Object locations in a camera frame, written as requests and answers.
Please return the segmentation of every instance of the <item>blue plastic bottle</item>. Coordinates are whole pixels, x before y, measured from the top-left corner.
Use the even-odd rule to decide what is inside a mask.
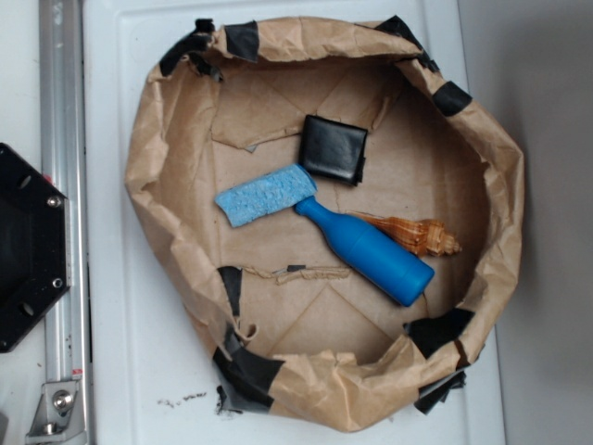
[[[367,222],[334,213],[308,197],[296,213],[314,221],[335,254],[379,286],[395,301],[410,306],[435,271]]]

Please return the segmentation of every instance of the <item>sponge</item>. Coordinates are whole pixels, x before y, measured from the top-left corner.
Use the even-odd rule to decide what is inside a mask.
[[[283,167],[219,193],[214,199],[232,227],[294,206],[317,192],[317,185],[298,164]]]

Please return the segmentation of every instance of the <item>conch shell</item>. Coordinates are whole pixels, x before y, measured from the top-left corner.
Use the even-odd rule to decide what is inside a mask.
[[[410,221],[391,216],[384,218],[369,213],[350,211],[350,215],[374,225],[396,240],[404,249],[419,257],[430,253],[436,257],[461,252],[455,236],[445,230],[439,220]]]

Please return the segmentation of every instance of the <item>bolt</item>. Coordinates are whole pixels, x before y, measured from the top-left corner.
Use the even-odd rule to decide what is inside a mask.
[[[47,199],[47,205],[49,207],[51,207],[52,209],[57,209],[57,208],[61,207],[62,200],[60,199],[60,197],[49,197]]]
[[[53,436],[58,432],[56,422],[48,422],[42,428],[42,432],[45,436]]]
[[[61,389],[56,394],[54,394],[52,401],[54,402],[54,407],[59,413],[67,413],[74,404],[74,398],[64,389]]]

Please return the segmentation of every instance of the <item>aluminum frame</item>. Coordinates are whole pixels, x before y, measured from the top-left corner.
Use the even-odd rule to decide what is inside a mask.
[[[71,287],[45,316],[46,381],[77,382],[82,431],[70,432],[73,439],[62,443],[93,444],[82,2],[40,0],[39,18],[42,172],[70,203],[67,226]]]

